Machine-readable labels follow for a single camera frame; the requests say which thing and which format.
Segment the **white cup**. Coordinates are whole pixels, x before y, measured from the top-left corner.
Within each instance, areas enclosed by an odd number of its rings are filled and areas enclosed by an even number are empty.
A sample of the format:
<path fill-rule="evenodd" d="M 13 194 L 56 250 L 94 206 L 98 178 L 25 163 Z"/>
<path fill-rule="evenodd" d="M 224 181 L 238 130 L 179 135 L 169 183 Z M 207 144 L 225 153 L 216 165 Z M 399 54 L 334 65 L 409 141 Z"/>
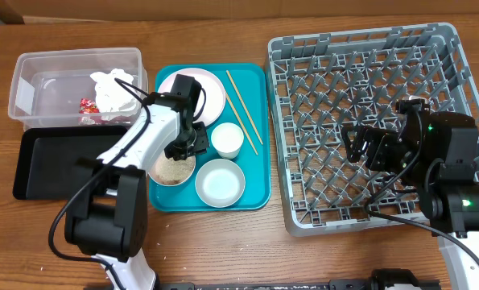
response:
<path fill-rule="evenodd" d="M 211 134 L 211 144 L 221 158 L 232 160 L 236 158 L 244 142 L 242 129 L 231 122 L 216 126 Z"/>

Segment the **white plate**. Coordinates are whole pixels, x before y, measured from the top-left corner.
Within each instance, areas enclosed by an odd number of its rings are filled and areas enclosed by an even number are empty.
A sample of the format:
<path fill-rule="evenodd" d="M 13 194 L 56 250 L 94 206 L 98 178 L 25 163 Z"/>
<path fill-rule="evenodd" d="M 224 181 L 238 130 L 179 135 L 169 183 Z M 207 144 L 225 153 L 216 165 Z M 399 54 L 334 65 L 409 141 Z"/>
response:
<path fill-rule="evenodd" d="M 211 126 L 220 117 L 225 107 L 225 88 L 219 78 L 212 72 L 202 68 L 180 68 L 174 72 L 159 72 L 155 79 L 157 92 L 170 92 L 176 75 L 194 77 L 202 85 L 196 105 L 194 122 L 203 122 Z"/>

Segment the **pink bowl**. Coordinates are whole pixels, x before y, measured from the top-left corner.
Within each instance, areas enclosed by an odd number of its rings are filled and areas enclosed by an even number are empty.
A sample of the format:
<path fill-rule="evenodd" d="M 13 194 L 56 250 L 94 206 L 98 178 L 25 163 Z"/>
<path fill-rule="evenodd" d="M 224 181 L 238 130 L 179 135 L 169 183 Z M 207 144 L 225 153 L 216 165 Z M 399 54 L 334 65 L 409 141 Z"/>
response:
<path fill-rule="evenodd" d="M 148 172 L 148 176 L 156 183 L 164 186 L 176 186 L 187 181 L 196 168 L 196 157 L 173 160 L 161 154 Z"/>

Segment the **grey bowl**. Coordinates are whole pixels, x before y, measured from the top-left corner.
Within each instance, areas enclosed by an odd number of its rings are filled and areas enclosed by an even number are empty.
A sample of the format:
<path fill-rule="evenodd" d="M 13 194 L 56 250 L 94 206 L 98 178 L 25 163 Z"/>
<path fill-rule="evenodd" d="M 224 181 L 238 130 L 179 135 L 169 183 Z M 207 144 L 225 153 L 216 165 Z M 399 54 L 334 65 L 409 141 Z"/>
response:
<path fill-rule="evenodd" d="M 246 188 L 246 178 L 233 161 L 213 159 L 199 169 L 195 188 L 196 194 L 206 205 L 223 209 L 241 198 Z"/>

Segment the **white napkin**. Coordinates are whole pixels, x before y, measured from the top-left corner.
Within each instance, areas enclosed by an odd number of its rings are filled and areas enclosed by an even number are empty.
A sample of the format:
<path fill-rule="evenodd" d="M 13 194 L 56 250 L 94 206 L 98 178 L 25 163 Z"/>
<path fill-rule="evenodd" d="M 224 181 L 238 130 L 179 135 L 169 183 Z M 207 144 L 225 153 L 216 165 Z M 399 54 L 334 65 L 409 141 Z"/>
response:
<path fill-rule="evenodd" d="M 95 103 L 101 113 L 101 120 L 109 122 L 118 117 L 131 117 L 138 108 L 137 100 L 124 90 L 115 79 L 132 83 L 134 76 L 123 69 L 114 68 L 109 73 L 93 72 L 90 75 L 95 84 Z"/>

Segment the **red snack wrapper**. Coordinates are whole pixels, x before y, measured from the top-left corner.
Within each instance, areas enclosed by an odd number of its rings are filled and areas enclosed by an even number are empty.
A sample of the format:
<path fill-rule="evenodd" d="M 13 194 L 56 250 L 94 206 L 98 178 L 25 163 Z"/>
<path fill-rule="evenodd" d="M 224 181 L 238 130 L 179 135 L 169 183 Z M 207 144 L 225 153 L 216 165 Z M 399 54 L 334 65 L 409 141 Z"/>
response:
<path fill-rule="evenodd" d="M 89 100 L 87 98 L 82 98 L 80 101 L 80 114 L 97 114 L 99 109 L 95 101 Z"/>

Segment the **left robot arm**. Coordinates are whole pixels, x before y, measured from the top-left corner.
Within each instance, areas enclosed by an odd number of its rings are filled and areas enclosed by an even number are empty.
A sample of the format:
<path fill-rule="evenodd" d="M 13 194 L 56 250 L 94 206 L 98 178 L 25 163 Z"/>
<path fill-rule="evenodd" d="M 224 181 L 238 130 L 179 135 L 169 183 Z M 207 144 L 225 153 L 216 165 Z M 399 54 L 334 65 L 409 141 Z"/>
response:
<path fill-rule="evenodd" d="M 114 289 L 157 289 L 159 278 L 142 250 L 147 172 L 161 155 L 185 160 L 209 148 L 196 108 L 203 87 L 178 74 L 167 93 L 147 93 L 119 78 L 110 90 L 134 97 L 140 115 L 109 150 L 78 159 L 78 190 L 53 220 L 48 245 L 61 259 L 99 264 Z"/>

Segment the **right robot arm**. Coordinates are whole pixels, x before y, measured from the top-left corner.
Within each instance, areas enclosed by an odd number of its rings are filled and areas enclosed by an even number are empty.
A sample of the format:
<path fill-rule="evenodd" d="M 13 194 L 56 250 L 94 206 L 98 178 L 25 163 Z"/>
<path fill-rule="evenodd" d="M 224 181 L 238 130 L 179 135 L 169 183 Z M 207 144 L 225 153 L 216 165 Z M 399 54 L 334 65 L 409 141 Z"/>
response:
<path fill-rule="evenodd" d="M 371 217 L 424 229 L 438 241 L 455 289 L 479 289 L 479 182 L 476 154 L 479 130 L 474 118 L 433 112 L 421 97 L 397 101 L 405 116 L 399 131 L 367 125 L 343 126 L 348 161 L 366 155 L 371 171 L 391 177 L 363 205 Z M 410 186 L 428 224 L 373 210 L 373 203 L 395 182 Z"/>

